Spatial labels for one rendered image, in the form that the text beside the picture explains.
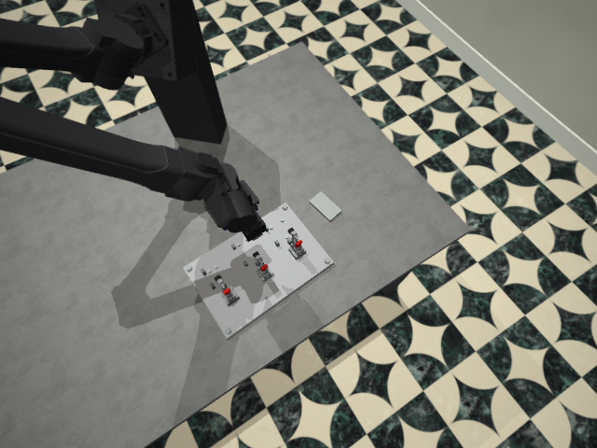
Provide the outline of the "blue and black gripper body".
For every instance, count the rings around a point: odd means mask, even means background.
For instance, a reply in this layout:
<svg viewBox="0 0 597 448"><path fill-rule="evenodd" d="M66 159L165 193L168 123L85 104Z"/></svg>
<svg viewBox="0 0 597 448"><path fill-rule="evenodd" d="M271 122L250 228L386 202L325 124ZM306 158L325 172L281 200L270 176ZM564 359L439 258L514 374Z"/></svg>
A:
<svg viewBox="0 0 597 448"><path fill-rule="evenodd" d="M241 180L240 182L242 182L244 184L244 186L247 188L247 190L250 192L251 194L251 198L252 198L252 202L253 202L253 207L255 210L257 210L257 205L259 204L259 200L258 197L256 196L256 194L249 188L249 186L246 184L246 182L244 180ZM210 216L212 217L212 219L214 220L215 224L217 225L218 228L221 228L216 219L215 216L212 212L211 209L207 209L205 203L203 203L204 208L206 209L206 211L210 214Z"/></svg>

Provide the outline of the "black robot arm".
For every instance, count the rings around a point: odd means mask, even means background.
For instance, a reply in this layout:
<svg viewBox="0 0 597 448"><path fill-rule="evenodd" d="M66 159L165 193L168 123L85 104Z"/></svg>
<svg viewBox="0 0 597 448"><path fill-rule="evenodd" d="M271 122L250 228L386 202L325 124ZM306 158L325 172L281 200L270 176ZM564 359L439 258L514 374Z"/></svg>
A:
<svg viewBox="0 0 597 448"><path fill-rule="evenodd" d="M80 82L119 90L127 77L134 79L132 68L169 41L144 2L114 17L87 18L83 27L0 18L0 67L74 72ZM242 232L248 242L267 230L235 168L210 154L138 142L1 96L0 150L127 180L177 200L203 199L222 229Z"/></svg>

